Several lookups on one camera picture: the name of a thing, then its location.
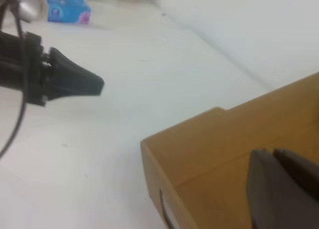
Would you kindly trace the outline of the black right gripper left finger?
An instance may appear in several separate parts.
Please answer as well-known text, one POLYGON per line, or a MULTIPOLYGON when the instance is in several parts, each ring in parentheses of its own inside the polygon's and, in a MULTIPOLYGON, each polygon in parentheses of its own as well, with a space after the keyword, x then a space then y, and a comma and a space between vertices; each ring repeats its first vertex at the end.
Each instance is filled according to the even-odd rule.
POLYGON ((104 80, 75 64, 56 48, 42 53, 41 63, 41 96, 45 101, 101 95, 104 80))

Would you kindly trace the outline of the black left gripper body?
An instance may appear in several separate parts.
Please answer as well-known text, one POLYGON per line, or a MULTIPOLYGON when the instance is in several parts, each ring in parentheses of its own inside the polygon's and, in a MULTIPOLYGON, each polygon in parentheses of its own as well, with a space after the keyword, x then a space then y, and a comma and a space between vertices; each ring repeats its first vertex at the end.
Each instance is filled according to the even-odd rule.
MULTIPOLYGON (((46 67, 43 63, 41 37, 27 32, 24 35, 25 53, 28 69, 28 88, 26 102, 44 106, 47 95, 46 67)), ((8 33, 0 33, 0 85, 14 90, 23 90, 22 54, 20 38, 8 33)))

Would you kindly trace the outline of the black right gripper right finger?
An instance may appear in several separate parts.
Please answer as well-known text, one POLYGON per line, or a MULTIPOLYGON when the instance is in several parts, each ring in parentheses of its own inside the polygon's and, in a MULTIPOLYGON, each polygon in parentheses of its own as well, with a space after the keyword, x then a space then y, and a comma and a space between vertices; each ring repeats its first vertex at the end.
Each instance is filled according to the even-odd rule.
POLYGON ((268 151, 253 150, 247 201, 254 229, 317 229, 319 204, 268 151))

